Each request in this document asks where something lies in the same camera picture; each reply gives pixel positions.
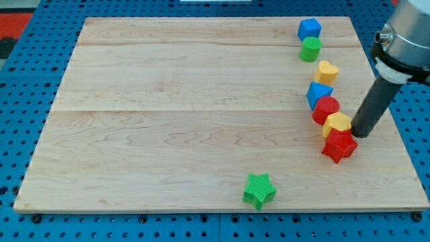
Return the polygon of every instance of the green star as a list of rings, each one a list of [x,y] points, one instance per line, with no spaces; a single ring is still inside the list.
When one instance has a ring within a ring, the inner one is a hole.
[[[269,174],[248,174],[248,185],[243,192],[243,202],[252,204],[258,211],[275,197],[276,188],[270,184]]]

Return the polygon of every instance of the wood grain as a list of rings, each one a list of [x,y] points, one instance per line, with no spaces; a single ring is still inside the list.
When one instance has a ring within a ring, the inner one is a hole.
[[[428,208],[390,114],[350,159],[321,155],[301,19],[87,19],[15,209],[256,212],[241,202],[248,172],[278,190],[263,212]],[[374,76],[349,18],[318,20],[352,116]]]

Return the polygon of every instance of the blue cube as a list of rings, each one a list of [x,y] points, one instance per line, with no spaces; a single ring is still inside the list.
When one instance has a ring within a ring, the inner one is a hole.
[[[313,111],[315,109],[316,102],[324,96],[330,96],[332,92],[333,88],[331,86],[317,83],[315,81],[311,82],[308,93],[306,94],[310,109]]]
[[[302,20],[298,28],[298,37],[303,41],[306,37],[318,38],[321,33],[321,25],[314,18]]]

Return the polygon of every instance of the red surface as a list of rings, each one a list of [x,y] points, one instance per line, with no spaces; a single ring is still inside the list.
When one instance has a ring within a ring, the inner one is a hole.
[[[0,13],[0,39],[19,39],[33,13]]]
[[[332,128],[321,153],[330,156],[334,162],[338,163],[342,158],[350,157],[357,146],[350,130],[339,131]]]
[[[330,96],[325,96],[318,99],[315,109],[312,113],[312,119],[317,123],[323,125],[327,116],[338,112],[341,108],[339,102]]]

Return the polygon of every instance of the green block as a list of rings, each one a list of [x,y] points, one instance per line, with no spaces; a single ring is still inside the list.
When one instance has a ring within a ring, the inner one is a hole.
[[[315,37],[307,37],[303,40],[302,49],[300,50],[300,58],[302,61],[314,62],[318,58],[321,46],[321,40]]]
[[[243,192],[243,202],[252,204],[258,211],[266,202],[275,198],[276,188],[269,181],[269,174],[248,174],[248,185]]]

